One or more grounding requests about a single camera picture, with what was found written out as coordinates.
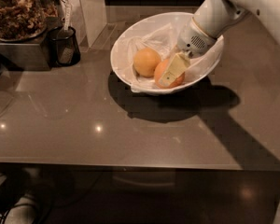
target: food item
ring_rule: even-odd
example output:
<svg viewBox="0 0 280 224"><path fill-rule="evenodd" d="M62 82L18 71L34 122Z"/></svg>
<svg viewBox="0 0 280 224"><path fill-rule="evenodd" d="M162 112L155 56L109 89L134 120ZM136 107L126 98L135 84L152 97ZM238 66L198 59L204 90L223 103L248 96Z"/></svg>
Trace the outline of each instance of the food item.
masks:
<svg viewBox="0 0 280 224"><path fill-rule="evenodd" d="M38 0L0 0L0 40L35 37L45 28Z"/></svg>
<svg viewBox="0 0 280 224"><path fill-rule="evenodd" d="M169 62L169 59L165 59L162 62L160 62L157 67L156 70L154 72L154 79L155 79L155 83L158 87L162 88L162 89L170 89L170 88L174 88L176 86L179 86L183 83L184 79L185 79L185 73L183 73L180 77L178 77L173 83L171 83L168 87L163 87L160 83L159 83L159 79L161 78L161 75L163 74L163 72L165 71L167 64Z"/></svg>
<svg viewBox="0 0 280 224"><path fill-rule="evenodd" d="M142 77L153 77L154 71L160 62L161 56L151 48L140 49L133 56L133 67Z"/></svg>

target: robotic hand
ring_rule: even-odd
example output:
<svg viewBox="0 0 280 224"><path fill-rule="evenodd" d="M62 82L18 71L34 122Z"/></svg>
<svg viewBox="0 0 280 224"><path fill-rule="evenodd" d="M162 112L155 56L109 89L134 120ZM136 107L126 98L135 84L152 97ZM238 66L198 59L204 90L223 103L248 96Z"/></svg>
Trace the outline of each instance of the robotic hand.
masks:
<svg viewBox="0 0 280 224"><path fill-rule="evenodd" d="M205 0L181 30L176 45L178 57L170 60L160 84L169 86L185 72L189 67L185 54L190 58L204 55L248 13L254 14L280 45L280 0Z"/></svg>

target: orange fruit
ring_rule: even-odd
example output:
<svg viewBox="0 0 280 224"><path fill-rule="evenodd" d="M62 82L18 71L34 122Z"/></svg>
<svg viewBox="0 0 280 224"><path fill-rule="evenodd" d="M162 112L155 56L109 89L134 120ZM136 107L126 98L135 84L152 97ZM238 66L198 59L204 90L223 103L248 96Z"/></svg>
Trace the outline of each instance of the orange fruit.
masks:
<svg viewBox="0 0 280 224"><path fill-rule="evenodd" d="M142 77L153 77L158 63L161 62L159 53L151 48L138 50L133 56L133 67Z"/></svg>
<svg viewBox="0 0 280 224"><path fill-rule="evenodd" d="M183 83L184 79L185 79L185 73L183 73L180 77L178 77L173 83L171 83L168 87L163 87L160 83L159 83L159 79L161 78L161 75L163 74L163 72L165 71L167 64L169 62L169 59L165 59L162 62L160 62L157 65L157 68L155 69L155 73L154 73L154 79L155 79L155 83L158 87L162 88L162 89L170 89L170 88L174 88L176 86L179 86Z"/></svg>

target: robotic arm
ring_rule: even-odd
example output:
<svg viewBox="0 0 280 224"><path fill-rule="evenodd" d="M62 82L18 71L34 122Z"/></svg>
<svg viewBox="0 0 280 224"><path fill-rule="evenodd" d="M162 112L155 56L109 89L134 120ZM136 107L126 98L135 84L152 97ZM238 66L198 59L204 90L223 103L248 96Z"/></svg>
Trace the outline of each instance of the robotic arm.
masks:
<svg viewBox="0 0 280 224"><path fill-rule="evenodd" d="M254 14L280 45L280 0L205 0L186 24L177 46L192 56L206 53L228 28Z"/></svg>

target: black mesh pen holder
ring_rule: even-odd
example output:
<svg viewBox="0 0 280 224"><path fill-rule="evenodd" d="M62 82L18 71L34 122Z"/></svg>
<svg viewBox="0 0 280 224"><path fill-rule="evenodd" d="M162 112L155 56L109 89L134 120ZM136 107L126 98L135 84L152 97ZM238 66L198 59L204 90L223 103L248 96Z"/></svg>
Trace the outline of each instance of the black mesh pen holder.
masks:
<svg viewBox="0 0 280 224"><path fill-rule="evenodd" d="M76 30L70 26L68 27L69 36L59 37L62 29L62 26L55 27L47 33L52 66L70 66L78 63L81 58Z"/></svg>

